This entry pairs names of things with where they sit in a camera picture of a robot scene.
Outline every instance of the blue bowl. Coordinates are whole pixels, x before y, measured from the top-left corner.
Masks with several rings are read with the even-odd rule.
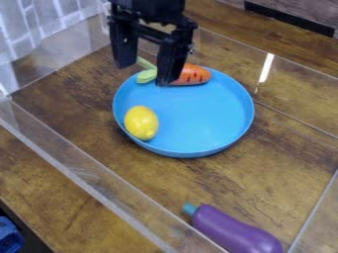
[[[120,86],[112,103],[116,122],[132,140],[152,152],[176,158],[211,155],[246,133],[255,107],[244,87],[208,68],[211,80],[195,86],[138,84],[134,75]],[[156,136],[142,141],[127,132],[124,116],[135,106],[151,108],[160,121]]]

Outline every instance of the wooden table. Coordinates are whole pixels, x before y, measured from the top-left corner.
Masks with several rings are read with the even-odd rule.
[[[188,0],[187,14],[220,35],[337,76],[335,40],[211,0]],[[210,203],[270,231],[287,249],[338,167],[337,87],[278,59],[274,81],[255,94],[266,54],[211,33],[202,40],[212,46],[192,60],[234,76],[256,101],[246,138],[214,156],[158,156],[119,130],[111,99],[140,67],[118,70],[110,47],[19,91],[13,101],[176,215],[187,201]],[[17,71],[32,69],[28,59],[16,64]],[[55,252],[159,252],[4,128],[0,156],[0,198]]]

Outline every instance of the yellow lemon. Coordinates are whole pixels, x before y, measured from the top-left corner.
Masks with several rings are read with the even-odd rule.
[[[128,133],[140,140],[150,140],[159,130],[159,119],[155,112],[144,106],[130,109],[124,117]]]

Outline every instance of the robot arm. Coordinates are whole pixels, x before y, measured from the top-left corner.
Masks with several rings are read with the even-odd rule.
[[[184,0],[110,0],[108,20],[114,59],[118,67],[131,66],[138,59],[139,38],[160,45],[158,54],[158,85],[178,79],[187,54],[192,52],[192,31],[196,23],[183,15]],[[167,34],[140,24],[175,25]]]

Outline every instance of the carrot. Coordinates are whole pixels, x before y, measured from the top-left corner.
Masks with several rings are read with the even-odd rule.
[[[211,79],[211,72],[200,66],[186,63],[179,78],[170,85],[195,85]]]

